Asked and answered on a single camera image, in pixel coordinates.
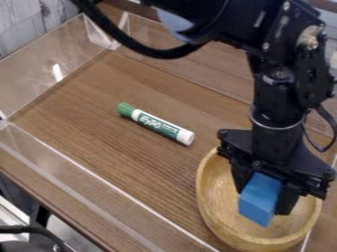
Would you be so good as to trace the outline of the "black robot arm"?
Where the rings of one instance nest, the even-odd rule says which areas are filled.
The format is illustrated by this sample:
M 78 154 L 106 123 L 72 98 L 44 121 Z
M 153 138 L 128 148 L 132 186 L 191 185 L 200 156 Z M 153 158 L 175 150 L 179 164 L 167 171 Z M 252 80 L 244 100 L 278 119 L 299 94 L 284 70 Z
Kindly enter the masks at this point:
M 274 213 L 287 215 L 299 197 L 323 199 L 335 172 L 310 152 L 326 152 L 304 130 L 315 111 L 337 121 L 322 103 L 335 77 L 324 56 L 324 23 L 303 0 L 139 0 L 156 10 L 169 33 L 191 49 L 216 40 L 244 51 L 254 80 L 248 130 L 221 129 L 216 153 L 228 159 L 242 192 L 259 172 L 282 183 Z

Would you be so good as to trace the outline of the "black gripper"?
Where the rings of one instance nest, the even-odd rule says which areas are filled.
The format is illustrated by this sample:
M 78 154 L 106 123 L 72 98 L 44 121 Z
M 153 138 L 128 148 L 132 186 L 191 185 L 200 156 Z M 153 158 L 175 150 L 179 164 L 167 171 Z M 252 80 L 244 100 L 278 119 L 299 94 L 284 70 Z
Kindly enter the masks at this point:
M 252 132 L 250 130 L 219 129 L 216 154 L 228 160 L 236 193 L 240 193 L 254 171 L 274 179 L 291 182 L 283 185 L 274 214 L 287 216 L 299 196 L 311 195 L 323 200 L 330 183 L 335 179 L 334 168 L 316 157 L 299 142 L 286 161 L 262 158 L 252 154 Z

